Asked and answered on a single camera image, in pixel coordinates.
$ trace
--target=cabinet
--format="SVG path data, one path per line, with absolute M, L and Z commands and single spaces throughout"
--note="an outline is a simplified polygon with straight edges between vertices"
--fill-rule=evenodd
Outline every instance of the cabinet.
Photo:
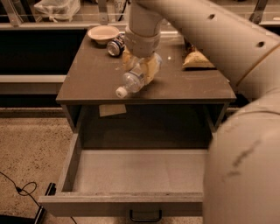
M 73 139 L 53 196 L 57 216 L 202 214 L 207 147 L 235 94 L 217 70 L 182 71 L 184 41 L 162 34 L 161 72 L 140 93 L 118 99 L 122 59 L 86 36 L 57 98 Z M 124 113 L 102 116 L 101 108 Z

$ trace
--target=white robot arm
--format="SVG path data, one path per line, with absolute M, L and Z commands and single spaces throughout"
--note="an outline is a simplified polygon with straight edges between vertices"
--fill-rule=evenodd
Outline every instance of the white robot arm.
M 279 223 L 280 38 L 207 0 L 134 0 L 125 39 L 133 55 L 156 51 L 162 18 L 252 101 L 211 142 L 204 223 Z

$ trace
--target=table top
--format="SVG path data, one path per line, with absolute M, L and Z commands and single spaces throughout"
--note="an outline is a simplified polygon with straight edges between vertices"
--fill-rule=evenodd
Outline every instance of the table top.
M 184 71 L 184 40 L 176 32 L 162 33 L 157 53 L 163 65 L 155 79 L 139 93 L 119 99 L 122 57 L 111 57 L 87 35 L 83 39 L 57 102 L 65 105 L 142 103 L 220 103 L 235 100 L 227 79 L 217 70 Z

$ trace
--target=wire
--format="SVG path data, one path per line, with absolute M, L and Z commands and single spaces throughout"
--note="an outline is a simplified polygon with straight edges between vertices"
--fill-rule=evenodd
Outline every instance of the wire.
M 4 173 L 1 172 L 1 171 L 0 171 L 0 174 L 2 174 L 3 176 L 5 176 L 5 177 L 15 186 L 16 191 L 17 191 L 17 193 L 18 193 L 20 196 L 24 196 L 24 197 L 25 197 L 25 196 L 29 196 L 29 197 L 31 197 L 31 199 L 35 202 L 35 204 L 36 204 L 38 207 L 42 207 L 42 206 L 33 198 L 33 196 L 32 196 L 32 193 L 34 193 L 35 190 L 37 189 L 37 183 L 36 183 L 36 182 L 34 182 L 34 181 L 29 182 L 29 183 L 27 183 L 26 185 L 24 185 L 24 187 L 20 188 L 19 186 L 16 185 L 15 181 L 13 181 L 11 178 L 9 178 L 6 174 L 4 174 Z M 27 186 L 29 186 L 29 185 L 34 185 L 34 189 L 33 189 L 31 192 L 27 192 L 27 191 L 25 190 L 25 188 L 26 188 Z M 70 217 L 70 218 L 71 218 L 71 220 L 73 220 L 73 222 L 74 222 L 75 224 L 77 224 L 77 222 L 75 221 L 75 219 L 74 219 L 73 217 Z
M 128 0 L 125 1 L 124 6 L 123 6 L 123 10 L 122 10 L 122 15 L 119 17 L 118 21 L 121 21 L 123 18 L 123 13 L 125 12 L 125 8 L 126 8 L 126 4 L 128 3 Z
M 73 217 L 70 217 L 71 220 L 73 220 L 73 223 L 77 224 L 77 222 L 75 221 L 75 219 Z

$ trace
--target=floor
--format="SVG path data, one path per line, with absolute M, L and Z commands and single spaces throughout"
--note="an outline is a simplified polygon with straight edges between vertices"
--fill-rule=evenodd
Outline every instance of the floor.
M 32 196 L 44 195 L 50 182 L 57 183 L 72 131 L 60 108 L 0 108 L 0 172 L 17 186 L 35 181 Z M 26 191 L 32 191 L 29 185 Z M 14 185 L 0 175 L 0 215 L 34 218 L 38 210 L 30 197 L 19 196 Z M 78 224 L 133 223 L 126 218 L 74 217 Z M 44 224 L 74 223 L 69 217 L 47 213 Z M 163 218 L 162 224 L 201 224 L 201 217 Z

